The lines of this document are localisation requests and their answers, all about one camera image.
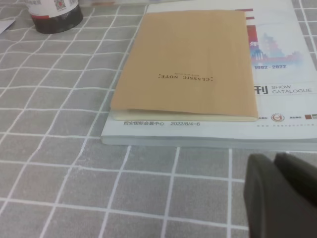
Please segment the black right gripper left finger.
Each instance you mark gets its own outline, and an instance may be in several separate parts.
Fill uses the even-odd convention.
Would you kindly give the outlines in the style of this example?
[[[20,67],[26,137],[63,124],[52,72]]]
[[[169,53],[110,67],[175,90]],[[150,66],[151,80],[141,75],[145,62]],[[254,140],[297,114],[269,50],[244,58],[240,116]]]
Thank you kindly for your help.
[[[317,206],[288,183],[274,160],[248,158],[244,202],[251,238],[315,238]]]

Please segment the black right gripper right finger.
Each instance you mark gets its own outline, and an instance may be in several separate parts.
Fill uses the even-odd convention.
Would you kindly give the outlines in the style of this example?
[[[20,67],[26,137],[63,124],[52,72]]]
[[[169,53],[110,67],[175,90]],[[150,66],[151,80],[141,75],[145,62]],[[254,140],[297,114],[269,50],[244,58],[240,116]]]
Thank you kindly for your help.
[[[278,153],[274,164],[302,197],[317,205],[317,168],[291,154]]]

